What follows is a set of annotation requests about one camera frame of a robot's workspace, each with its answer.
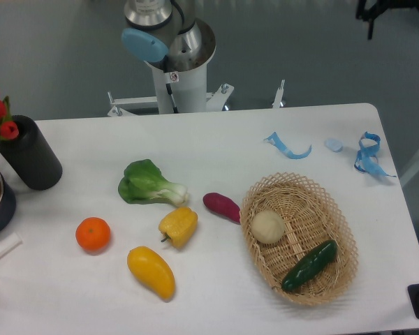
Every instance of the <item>cucumber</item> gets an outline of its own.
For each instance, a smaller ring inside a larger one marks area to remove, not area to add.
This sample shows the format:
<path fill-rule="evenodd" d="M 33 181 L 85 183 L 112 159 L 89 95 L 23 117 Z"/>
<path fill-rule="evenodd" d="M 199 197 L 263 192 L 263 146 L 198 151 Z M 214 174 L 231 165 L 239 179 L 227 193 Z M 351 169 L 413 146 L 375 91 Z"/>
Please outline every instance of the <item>cucumber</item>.
<path fill-rule="evenodd" d="M 282 280 L 281 288 L 286 292 L 296 290 L 319 274 L 335 259 L 336 254 L 337 243 L 333 239 L 317 245 L 287 273 Z"/>

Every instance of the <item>sweet potato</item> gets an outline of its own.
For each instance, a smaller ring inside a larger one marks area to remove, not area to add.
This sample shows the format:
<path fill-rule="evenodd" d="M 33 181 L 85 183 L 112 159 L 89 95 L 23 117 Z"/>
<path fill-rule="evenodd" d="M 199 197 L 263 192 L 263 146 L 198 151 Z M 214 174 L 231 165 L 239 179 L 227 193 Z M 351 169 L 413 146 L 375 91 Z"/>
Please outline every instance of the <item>sweet potato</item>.
<path fill-rule="evenodd" d="M 205 206 L 215 214 L 228 218 L 240 224 L 240 208 L 225 195 L 219 193 L 208 193 L 203 197 Z"/>

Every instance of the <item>green stem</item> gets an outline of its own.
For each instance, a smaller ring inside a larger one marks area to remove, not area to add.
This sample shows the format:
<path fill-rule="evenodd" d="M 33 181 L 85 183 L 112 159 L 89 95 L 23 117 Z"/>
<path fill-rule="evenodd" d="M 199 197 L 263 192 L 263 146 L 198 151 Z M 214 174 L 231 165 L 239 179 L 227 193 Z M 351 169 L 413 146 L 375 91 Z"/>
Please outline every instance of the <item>green stem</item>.
<path fill-rule="evenodd" d="M 168 235 L 168 233 L 166 233 L 166 232 L 165 232 L 165 238 L 164 238 L 164 239 L 162 239 L 161 241 L 162 241 L 162 242 L 164 242 L 164 241 L 166 241 L 167 239 L 170 239 L 170 236 Z"/>

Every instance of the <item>fake vegetable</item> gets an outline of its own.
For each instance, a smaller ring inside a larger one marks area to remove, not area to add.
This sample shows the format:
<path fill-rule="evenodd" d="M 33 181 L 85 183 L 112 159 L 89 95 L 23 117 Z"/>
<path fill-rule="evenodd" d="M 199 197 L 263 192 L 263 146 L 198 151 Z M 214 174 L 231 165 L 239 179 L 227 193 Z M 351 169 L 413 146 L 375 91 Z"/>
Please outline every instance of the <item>fake vegetable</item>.
<path fill-rule="evenodd" d="M 129 204 L 164 200 L 180 206 L 188 201 L 187 191 L 186 186 L 166 180 L 150 159 L 129 164 L 118 185 L 119 195 Z"/>
<path fill-rule="evenodd" d="M 286 224 L 274 211 L 257 213 L 251 222 L 251 233 L 261 243 L 276 243 L 284 235 Z"/>
<path fill-rule="evenodd" d="M 170 212 L 159 224 L 160 232 L 177 249 L 183 247 L 197 228 L 197 213 L 189 207 L 180 207 Z"/>
<path fill-rule="evenodd" d="M 230 220 L 240 223 L 240 208 L 225 195 L 219 193 L 208 193 L 203 197 L 203 204 L 216 214 L 222 215 Z"/>
<path fill-rule="evenodd" d="M 292 292 L 302 284 L 315 278 L 337 254 L 337 243 L 329 239 L 308 252 L 284 277 L 281 288 Z"/>
<path fill-rule="evenodd" d="M 132 274 L 160 298 L 168 301 L 175 292 L 175 279 L 168 263 L 146 246 L 132 249 L 127 255 L 127 266 Z"/>

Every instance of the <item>wicker basket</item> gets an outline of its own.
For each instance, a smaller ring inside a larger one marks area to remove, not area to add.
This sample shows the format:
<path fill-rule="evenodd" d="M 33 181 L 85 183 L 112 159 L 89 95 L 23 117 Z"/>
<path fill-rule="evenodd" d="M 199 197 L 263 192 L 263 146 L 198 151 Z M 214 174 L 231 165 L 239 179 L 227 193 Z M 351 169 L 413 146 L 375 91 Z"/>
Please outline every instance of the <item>wicker basket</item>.
<path fill-rule="evenodd" d="M 271 209 L 286 222 L 284 236 L 275 244 L 253 237 L 250 224 L 260 211 Z M 314 306 L 341 295 L 355 277 L 358 254 L 348 223 L 335 201 L 314 181 L 294 173 L 262 178 L 242 202 L 240 222 L 253 261 L 269 286 L 292 302 Z M 336 260 L 295 292 L 284 292 L 281 282 L 307 251 L 327 239 L 337 242 Z"/>

